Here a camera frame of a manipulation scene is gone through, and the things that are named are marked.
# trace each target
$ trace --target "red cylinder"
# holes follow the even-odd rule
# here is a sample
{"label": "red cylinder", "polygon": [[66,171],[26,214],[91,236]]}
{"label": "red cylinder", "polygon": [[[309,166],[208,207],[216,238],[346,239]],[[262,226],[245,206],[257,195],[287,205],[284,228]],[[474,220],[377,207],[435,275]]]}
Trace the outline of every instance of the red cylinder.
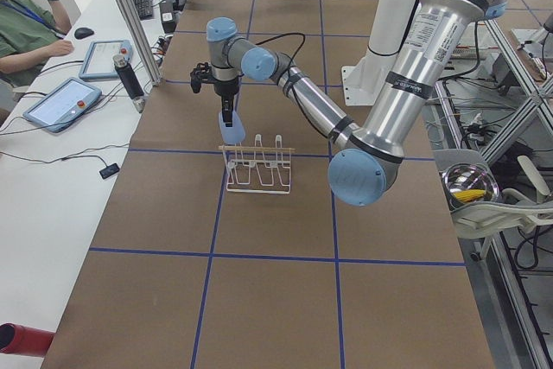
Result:
{"label": "red cylinder", "polygon": [[0,353],[43,358],[54,339],[54,333],[5,323],[0,326]]}

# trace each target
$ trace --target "black mouse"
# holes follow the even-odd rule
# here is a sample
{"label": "black mouse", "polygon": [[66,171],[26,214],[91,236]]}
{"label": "black mouse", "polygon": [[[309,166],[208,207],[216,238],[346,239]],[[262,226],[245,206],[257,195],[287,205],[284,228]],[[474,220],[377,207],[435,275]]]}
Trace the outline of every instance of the black mouse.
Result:
{"label": "black mouse", "polygon": [[75,29],[75,38],[83,39],[87,36],[94,35],[94,31],[90,28],[77,28]]}

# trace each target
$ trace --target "green shirt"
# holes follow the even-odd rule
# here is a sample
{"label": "green shirt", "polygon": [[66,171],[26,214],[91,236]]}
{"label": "green shirt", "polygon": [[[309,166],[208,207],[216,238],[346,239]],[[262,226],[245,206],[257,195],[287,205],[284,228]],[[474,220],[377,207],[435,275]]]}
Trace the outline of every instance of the green shirt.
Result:
{"label": "green shirt", "polygon": [[[56,26],[52,14],[37,6],[32,0],[3,1],[7,1],[19,10],[22,9],[19,5],[21,4],[40,16],[47,25],[52,28]],[[0,58],[46,47],[58,39],[55,33],[42,23],[0,2]],[[3,73],[2,78],[14,86],[27,86],[36,78],[44,63],[18,73]]]}

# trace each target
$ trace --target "blue framed tablet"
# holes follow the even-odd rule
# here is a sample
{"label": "blue framed tablet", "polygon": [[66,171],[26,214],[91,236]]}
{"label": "blue framed tablet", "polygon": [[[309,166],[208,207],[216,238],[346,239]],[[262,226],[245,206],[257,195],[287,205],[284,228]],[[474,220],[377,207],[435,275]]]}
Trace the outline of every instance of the blue framed tablet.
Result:
{"label": "blue framed tablet", "polygon": [[33,124],[53,133],[69,127],[93,105],[102,91],[78,78],[65,80],[23,113]]}
{"label": "blue framed tablet", "polygon": [[127,40],[94,41],[90,43],[79,78],[84,81],[117,80],[113,55],[122,54],[127,62],[132,58],[132,46]]}

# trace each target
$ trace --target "silver bowl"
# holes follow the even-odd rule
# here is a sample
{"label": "silver bowl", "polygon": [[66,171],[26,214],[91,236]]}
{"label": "silver bowl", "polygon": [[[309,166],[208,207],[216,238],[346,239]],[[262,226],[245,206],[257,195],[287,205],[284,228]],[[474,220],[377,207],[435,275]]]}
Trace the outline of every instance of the silver bowl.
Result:
{"label": "silver bowl", "polygon": [[495,202],[499,199],[499,185],[486,167],[478,164],[457,163],[442,173],[442,183],[448,194],[451,207],[462,207],[464,202],[454,197],[463,190],[481,189],[486,194],[478,200]]}

